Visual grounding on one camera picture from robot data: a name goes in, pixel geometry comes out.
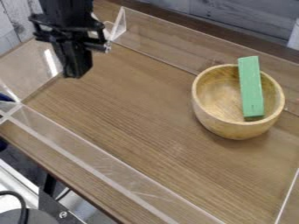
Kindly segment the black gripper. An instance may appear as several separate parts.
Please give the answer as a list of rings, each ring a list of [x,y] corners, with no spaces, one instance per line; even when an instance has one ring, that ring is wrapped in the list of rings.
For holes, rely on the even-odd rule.
[[[92,68],[91,51],[108,53],[111,42],[106,26],[94,17],[83,26],[63,26],[51,22],[44,14],[28,17],[34,25],[34,36],[42,42],[54,43],[54,51],[63,67],[63,77],[79,79]]]

